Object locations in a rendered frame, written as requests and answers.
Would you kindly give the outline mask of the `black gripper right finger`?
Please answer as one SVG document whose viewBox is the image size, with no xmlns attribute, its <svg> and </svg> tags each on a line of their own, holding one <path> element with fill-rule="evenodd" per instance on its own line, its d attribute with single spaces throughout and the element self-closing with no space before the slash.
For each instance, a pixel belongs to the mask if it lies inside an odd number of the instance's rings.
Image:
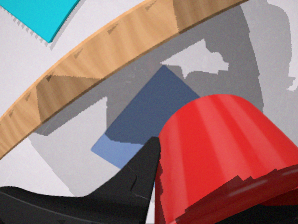
<svg viewBox="0 0 298 224">
<path fill-rule="evenodd" d="M 298 224 L 298 205 L 254 205 L 216 224 Z"/>
</svg>

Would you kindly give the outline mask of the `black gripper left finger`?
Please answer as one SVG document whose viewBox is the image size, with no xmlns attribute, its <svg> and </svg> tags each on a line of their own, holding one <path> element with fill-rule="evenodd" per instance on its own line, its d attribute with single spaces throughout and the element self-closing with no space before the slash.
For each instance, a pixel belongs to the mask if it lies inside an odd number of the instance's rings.
<svg viewBox="0 0 298 224">
<path fill-rule="evenodd" d="M 0 186 L 4 224 L 146 224 L 160 140 L 152 136 L 132 160 L 86 196 L 51 196 Z"/>
</svg>

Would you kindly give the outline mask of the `wooden plank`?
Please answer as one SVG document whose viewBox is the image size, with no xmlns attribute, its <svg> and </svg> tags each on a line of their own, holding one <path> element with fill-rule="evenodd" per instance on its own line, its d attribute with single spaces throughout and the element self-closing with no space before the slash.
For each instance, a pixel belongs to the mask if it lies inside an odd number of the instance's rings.
<svg viewBox="0 0 298 224">
<path fill-rule="evenodd" d="M 247 0 L 144 0 L 65 53 L 0 117 L 0 160 L 114 72 Z"/>
</svg>

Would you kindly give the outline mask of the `red plastic cup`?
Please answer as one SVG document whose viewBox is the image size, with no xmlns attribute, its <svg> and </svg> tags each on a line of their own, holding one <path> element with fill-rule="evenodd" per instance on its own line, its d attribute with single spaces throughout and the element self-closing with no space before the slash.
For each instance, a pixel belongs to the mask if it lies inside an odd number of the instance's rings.
<svg viewBox="0 0 298 224">
<path fill-rule="evenodd" d="M 154 224 L 216 224 L 254 205 L 298 205 L 298 147 L 241 97 L 216 93 L 161 129 Z"/>
</svg>

